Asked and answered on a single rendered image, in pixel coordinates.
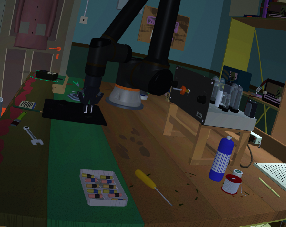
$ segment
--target door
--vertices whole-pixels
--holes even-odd
[[[3,108],[9,105],[31,71],[43,69],[66,75],[81,3],[81,0],[59,0],[51,35],[47,38],[46,50],[37,50],[14,46],[17,35],[14,28],[19,1],[23,0],[0,0],[0,97],[4,99]],[[29,1],[33,4],[32,0],[24,0],[25,5]],[[44,0],[34,2],[37,2],[36,10],[43,10]],[[44,24],[35,24],[34,28],[29,24],[21,22],[19,33],[32,33],[33,30],[37,35],[44,35]]]

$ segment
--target plastic tray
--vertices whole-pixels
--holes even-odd
[[[116,189],[112,189],[112,190],[116,190],[117,193],[122,193],[121,197],[116,197],[116,199],[125,199],[125,200],[112,200],[112,198],[107,197],[108,194],[103,193],[103,187],[99,187],[99,188],[87,188],[85,185],[89,184],[87,182],[84,182],[85,179],[87,179],[86,177],[83,177],[81,174],[82,173],[87,173],[87,174],[91,174],[94,175],[94,178],[98,179],[98,184],[99,186],[102,186],[103,184],[101,184],[101,179],[100,179],[100,175],[105,175],[105,176],[113,176],[113,180],[114,180],[114,184],[116,185]],[[85,198],[87,200],[87,204],[90,206],[100,206],[100,207],[125,207],[127,205],[127,195],[125,194],[115,172],[113,171],[103,171],[103,170],[91,170],[91,169],[81,169],[80,170],[80,180],[81,180],[81,185],[84,191],[84,195]],[[89,198],[88,195],[92,194],[92,193],[88,193],[87,190],[88,189],[97,189],[97,190],[101,190],[101,194],[103,196],[103,198]]]

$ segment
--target yellow pencil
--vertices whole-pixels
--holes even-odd
[[[272,188],[270,188],[269,185],[267,185],[262,179],[259,178],[259,180],[260,180],[264,185],[266,185],[267,188],[269,188],[278,198],[280,198],[280,196],[279,196]]]

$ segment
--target door handle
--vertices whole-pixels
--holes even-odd
[[[60,51],[60,50],[61,50],[61,47],[57,47],[57,48],[52,48],[52,47],[49,47],[49,49],[51,49],[51,50],[58,50],[58,51]]]

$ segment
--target wrench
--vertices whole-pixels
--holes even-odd
[[[36,137],[33,135],[33,133],[30,131],[30,128],[29,127],[24,127],[24,130],[26,130],[26,132],[30,135],[30,137],[32,138],[31,139],[31,142],[33,145],[37,145],[37,143],[40,143],[41,145],[43,145],[43,142],[41,139],[36,139]]]

